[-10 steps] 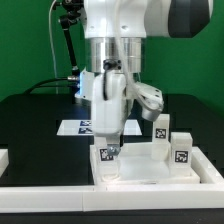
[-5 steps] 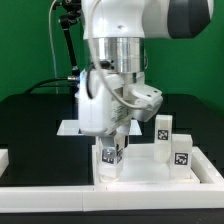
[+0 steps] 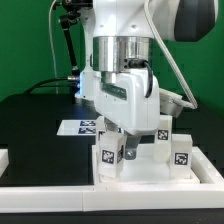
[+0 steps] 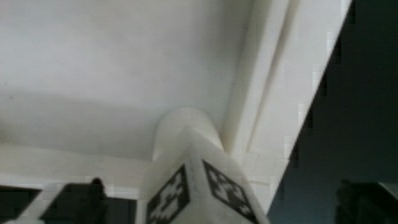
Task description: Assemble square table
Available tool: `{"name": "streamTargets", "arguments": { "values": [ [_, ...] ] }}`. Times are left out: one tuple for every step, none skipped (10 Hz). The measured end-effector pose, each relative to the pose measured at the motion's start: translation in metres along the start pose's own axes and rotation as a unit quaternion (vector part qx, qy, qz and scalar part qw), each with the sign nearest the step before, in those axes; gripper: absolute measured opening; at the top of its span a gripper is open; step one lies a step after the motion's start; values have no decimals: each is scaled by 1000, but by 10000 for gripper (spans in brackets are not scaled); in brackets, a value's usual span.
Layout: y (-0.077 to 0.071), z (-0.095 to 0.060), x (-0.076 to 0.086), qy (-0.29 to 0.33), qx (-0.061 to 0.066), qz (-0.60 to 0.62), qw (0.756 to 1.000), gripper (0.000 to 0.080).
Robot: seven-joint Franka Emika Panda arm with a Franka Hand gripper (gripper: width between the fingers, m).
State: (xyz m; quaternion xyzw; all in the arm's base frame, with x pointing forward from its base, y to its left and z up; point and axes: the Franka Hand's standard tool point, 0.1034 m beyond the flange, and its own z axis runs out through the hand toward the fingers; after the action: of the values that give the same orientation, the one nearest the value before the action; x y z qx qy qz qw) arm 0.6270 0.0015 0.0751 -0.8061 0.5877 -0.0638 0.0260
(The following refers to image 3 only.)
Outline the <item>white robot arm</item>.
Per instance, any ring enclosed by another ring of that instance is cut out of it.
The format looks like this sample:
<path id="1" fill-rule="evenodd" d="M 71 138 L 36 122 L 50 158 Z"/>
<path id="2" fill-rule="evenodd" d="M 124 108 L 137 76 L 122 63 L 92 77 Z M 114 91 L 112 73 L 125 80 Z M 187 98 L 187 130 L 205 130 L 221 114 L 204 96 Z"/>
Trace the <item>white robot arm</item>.
<path id="1" fill-rule="evenodd" d="M 81 10 L 86 66 L 80 94 L 94 102 L 109 125 L 127 136 L 124 157 L 136 157 L 144 135 L 157 132 L 162 113 L 177 116 L 195 109 L 195 100 L 166 40 L 196 42 L 215 26 L 218 0 L 89 0 Z M 158 43 L 186 100 L 159 88 L 150 65 L 151 43 Z"/>

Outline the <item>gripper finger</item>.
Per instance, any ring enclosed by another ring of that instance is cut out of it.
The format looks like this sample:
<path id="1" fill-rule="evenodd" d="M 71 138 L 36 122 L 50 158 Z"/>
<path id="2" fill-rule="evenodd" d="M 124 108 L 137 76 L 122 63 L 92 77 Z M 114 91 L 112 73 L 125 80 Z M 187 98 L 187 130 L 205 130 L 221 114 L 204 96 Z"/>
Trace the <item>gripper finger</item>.
<path id="1" fill-rule="evenodd" d="M 141 140 L 140 136 L 126 134 L 126 145 L 124 150 L 124 158 L 126 160 L 134 160 L 137 155 L 137 147 Z"/>
<path id="2" fill-rule="evenodd" d="M 113 132 L 121 132 L 121 128 L 116 125 L 115 123 L 113 123 L 112 121 L 110 121 L 107 118 L 104 118 L 104 122 L 105 122 L 105 126 L 106 126 L 106 130 L 107 131 L 113 131 Z"/>

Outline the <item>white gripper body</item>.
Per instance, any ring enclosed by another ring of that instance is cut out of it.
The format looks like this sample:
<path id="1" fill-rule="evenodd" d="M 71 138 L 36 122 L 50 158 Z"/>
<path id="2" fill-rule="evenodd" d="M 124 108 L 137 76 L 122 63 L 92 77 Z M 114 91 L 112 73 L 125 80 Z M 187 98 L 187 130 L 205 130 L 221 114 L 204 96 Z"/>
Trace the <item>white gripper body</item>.
<path id="1" fill-rule="evenodd" d="M 154 134 L 160 121 L 159 85 L 153 77 L 151 95 L 146 98 L 148 73 L 132 70 L 116 75 L 115 84 L 95 79 L 96 111 L 131 135 Z"/>

